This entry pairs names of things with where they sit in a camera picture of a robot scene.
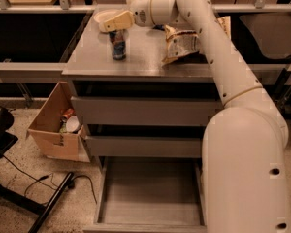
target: floor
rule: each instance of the floor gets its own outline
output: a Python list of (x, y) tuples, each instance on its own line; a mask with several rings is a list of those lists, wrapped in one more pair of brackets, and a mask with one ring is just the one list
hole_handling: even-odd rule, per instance
[[(27, 135), (27, 128), (39, 112), (43, 101), (36, 101), (30, 109), (24, 108), (23, 101), (17, 101), (15, 104), (11, 101), (7, 103), (9, 108), (16, 108), (12, 111), (15, 123), (9, 132), (18, 136), (18, 141), (5, 155), (19, 169), (35, 178), (51, 174), (45, 180), (45, 183), (49, 185), (59, 184), (70, 171), (76, 175), (87, 175), (92, 179), (94, 191), (98, 196), (100, 173), (95, 163), (46, 158), (40, 153), (33, 138)], [(290, 140), (285, 151), (285, 162), (291, 199), (291, 121), (288, 121), (288, 125)], [(26, 192), (27, 197), (40, 203), (48, 201), (53, 191), (38, 183), (33, 184), (26, 191), (26, 188), (32, 183), (32, 179), (20, 173), (8, 160), (0, 159), (0, 184), (20, 194)], [(89, 179), (76, 179), (75, 188), (67, 189), (63, 193), (39, 232), (82, 232), (85, 225), (93, 223), (95, 208), (96, 204)], [(0, 233), (28, 232), (35, 219), (35, 215), (0, 198)]]

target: open drawer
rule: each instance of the open drawer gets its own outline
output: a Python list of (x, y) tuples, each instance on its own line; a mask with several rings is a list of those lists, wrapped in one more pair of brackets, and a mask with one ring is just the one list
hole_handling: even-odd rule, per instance
[(206, 233), (197, 162), (109, 157), (94, 224), (84, 232)]

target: black metal stand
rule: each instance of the black metal stand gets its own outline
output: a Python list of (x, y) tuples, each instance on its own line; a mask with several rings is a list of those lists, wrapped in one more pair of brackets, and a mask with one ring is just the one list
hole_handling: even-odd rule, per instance
[[(6, 139), (10, 139), (7, 141), (7, 145), (1, 149), (0, 157), (2, 157), (3, 152), (7, 151), (16, 141), (17, 137), (6, 133)], [(44, 223), (45, 219), (49, 215), (51, 209), (54, 207), (56, 202), (58, 201), (60, 195), (65, 190), (65, 188), (71, 183), (72, 177), (74, 173), (70, 172), (66, 175), (60, 186), (56, 189), (53, 193), (52, 197), (49, 199), (48, 203), (44, 206), (42, 204), (37, 203), (31, 199), (28, 199), (18, 193), (15, 193), (0, 184), (0, 197), (30, 211), (39, 217), (36, 219), (35, 223), (32, 225), (31, 229), (29, 230), (30, 233), (38, 232), (41, 225)]]

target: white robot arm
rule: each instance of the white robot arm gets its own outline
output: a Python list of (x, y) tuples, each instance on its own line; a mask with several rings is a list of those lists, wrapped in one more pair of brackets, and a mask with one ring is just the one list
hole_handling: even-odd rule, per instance
[(291, 232), (285, 120), (227, 37), (210, 0), (134, 0), (140, 26), (187, 21), (199, 34), (224, 110), (203, 139), (209, 233)]

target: cardboard box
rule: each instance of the cardboard box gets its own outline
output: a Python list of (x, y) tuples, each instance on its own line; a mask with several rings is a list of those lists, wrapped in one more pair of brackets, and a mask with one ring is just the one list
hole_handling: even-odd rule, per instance
[(83, 127), (77, 134), (59, 133), (60, 118), (71, 104), (67, 83), (58, 83), (28, 128), (41, 153), (50, 158), (89, 162)]

